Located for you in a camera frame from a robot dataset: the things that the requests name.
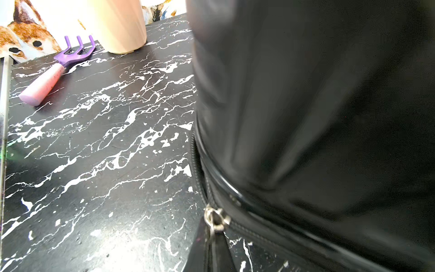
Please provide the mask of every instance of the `fox ear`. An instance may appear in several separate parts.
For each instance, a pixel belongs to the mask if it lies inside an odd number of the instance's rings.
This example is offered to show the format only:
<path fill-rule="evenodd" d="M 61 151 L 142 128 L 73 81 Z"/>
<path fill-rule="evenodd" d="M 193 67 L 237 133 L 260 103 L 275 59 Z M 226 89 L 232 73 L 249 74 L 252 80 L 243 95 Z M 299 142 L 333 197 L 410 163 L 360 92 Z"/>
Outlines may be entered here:
<path fill-rule="evenodd" d="M 29 0 L 15 0 L 13 20 L 16 23 L 35 23 L 45 29 L 45 24 L 42 21 L 41 16 Z"/>

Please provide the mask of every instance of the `beige cup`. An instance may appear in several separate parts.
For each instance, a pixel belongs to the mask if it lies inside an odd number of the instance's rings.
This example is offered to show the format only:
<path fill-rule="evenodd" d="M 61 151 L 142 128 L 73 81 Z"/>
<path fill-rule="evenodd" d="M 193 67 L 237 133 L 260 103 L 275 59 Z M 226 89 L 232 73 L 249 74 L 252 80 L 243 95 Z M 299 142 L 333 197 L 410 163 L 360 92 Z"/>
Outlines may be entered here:
<path fill-rule="evenodd" d="M 84 9 L 89 29 L 107 51 L 126 54 L 147 42 L 140 0 L 87 0 Z"/>

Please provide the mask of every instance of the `black marble surface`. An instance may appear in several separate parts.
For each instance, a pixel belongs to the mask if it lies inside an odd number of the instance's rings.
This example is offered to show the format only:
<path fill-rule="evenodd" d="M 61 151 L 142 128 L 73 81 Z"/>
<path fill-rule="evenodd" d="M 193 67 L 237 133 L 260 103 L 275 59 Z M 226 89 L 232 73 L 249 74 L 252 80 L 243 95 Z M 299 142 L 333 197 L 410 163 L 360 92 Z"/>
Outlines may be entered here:
<path fill-rule="evenodd" d="M 186 16 L 148 43 L 97 46 L 39 107 L 18 94 L 54 63 L 14 66 L 3 271 L 181 271 L 204 205 L 188 164 L 196 88 Z M 228 232 L 238 271 L 296 271 Z"/>

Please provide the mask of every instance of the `fox illustration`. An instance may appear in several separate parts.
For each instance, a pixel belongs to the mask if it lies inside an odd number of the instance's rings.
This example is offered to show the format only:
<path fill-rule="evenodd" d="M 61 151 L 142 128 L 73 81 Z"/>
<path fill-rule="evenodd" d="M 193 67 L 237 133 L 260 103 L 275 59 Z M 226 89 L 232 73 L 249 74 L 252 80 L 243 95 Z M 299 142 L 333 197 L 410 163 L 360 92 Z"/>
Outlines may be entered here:
<path fill-rule="evenodd" d="M 142 6 L 145 24 L 164 20 L 186 12 L 185 0 L 165 0 L 155 6 Z"/>
<path fill-rule="evenodd" d="M 47 31 L 41 16 L 29 0 L 15 0 L 13 21 L 0 26 L 0 53 L 18 62 L 60 51 L 53 36 Z"/>

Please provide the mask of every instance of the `purple garden fork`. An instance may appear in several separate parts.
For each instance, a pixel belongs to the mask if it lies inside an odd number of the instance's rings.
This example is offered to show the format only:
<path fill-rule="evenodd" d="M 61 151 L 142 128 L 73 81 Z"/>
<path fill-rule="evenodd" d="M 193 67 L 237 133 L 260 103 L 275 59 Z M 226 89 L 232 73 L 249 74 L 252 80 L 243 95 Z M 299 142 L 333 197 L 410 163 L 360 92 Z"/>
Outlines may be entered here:
<path fill-rule="evenodd" d="M 67 42 L 68 48 L 54 56 L 54 59 L 59 63 L 56 63 L 50 67 L 47 71 L 35 79 L 35 81 L 32 82 L 24 91 L 22 91 L 18 96 L 21 101 L 31 106 L 37 106 L 41 104 L 42 100 L 54 87 L 68 65 L 82 62 L 92 54 L 95 49 L 95 42 L 91 35 L 89 35 L 89 40 L 92 44 L 92 47 L 85 54 L 79 55 L 84 46 L 80 36 L 77 36 L 77 40 L 80 45 L 79 49 L 72 54 L 66 54 L 71 49 L 71 44 L 68 36 L 65 36 L 65 41 Z"/>

